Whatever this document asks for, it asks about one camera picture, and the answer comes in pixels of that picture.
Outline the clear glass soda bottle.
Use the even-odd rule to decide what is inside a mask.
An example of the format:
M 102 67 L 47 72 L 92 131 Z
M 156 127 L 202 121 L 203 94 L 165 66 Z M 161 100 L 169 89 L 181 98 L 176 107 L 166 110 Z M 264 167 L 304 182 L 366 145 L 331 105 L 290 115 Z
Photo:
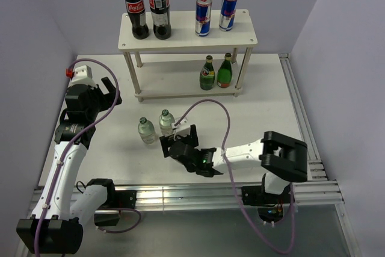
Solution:
M 159 116 L 159 127 L 162 135 L 168 136 L 173 133 L 172 124 L 175 122 L 174 116 L 169 110 L 162 110 Z

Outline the clear Chang soda bottle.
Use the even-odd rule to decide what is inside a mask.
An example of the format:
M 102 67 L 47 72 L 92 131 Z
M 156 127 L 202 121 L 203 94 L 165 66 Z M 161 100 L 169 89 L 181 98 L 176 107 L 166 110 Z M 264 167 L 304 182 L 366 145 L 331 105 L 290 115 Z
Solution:
M 138 133 L 142 141 L 152 144 L 156 141 L 156 131 L 153 123 L 145 117 L 141 117 L 138 124 Z

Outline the green bottle colourful label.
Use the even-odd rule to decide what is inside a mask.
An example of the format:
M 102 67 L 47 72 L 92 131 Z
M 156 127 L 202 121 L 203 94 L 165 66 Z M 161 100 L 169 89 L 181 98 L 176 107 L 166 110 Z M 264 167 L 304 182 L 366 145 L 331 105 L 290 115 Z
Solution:
M 201 69 L 199 84 L 202 90 L 211 90 L 215 82 L 215 70 L 212 65 L 213 57 L 208 55 L 204 66 Z

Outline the green bottle gold cap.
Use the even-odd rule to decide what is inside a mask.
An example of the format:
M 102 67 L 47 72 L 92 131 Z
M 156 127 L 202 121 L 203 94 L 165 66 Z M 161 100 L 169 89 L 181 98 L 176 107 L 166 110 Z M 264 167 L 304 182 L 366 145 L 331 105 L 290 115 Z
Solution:
M 217 73 L 217 85 L 221 88 L 227 88 L 232 80 L 232 54 L 226 53 Z

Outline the Red Bull can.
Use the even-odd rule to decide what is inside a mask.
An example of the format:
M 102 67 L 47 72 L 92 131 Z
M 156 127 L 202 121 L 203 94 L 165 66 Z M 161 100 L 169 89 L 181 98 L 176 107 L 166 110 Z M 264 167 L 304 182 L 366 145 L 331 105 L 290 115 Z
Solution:
M 198 36 L 206 36 L 210 32 L 212 0 L 196 0 L 196 27 Z
M 219 28 L 223 31 L 230 31 L 233 28 L 236 4 L 238 0 L 222 0 Z

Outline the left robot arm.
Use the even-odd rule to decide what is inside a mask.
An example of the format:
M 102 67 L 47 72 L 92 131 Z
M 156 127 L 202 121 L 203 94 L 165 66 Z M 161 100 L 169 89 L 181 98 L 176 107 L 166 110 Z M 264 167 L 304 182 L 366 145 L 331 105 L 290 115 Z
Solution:
M 81 81 L 71 84 L 55 130 L 54 157 L 38 203 L 28 218 L 18 221 L 16 232 L 35 256 L 74 254 L 82 242 L 84 225 L 100 207 L 116 204 L 117 193 L 112 179 L 92 179 L 79 199 L 72 194 L 80 165 L 96 132 L 99 113 L 108 115 L 122 99 L 115 85 L 101 79 L 108 93 L 97 84 Z

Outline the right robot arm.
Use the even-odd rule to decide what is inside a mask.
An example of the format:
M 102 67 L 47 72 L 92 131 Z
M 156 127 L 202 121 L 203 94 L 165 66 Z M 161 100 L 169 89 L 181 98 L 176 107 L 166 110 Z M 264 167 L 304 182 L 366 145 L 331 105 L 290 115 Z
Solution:
M 240 146 L 199 149 L 196 125 L 175 126 L 174 133 L 159 138 L 164 157 L 182 164 L 187 172 L 206 178 L 223 175 L 228 169 L 261 167 L 261 198 L 275 202 L 290 183 L 308 181 L 307 144 L 301 140 L 267 131 L 261 139 Z

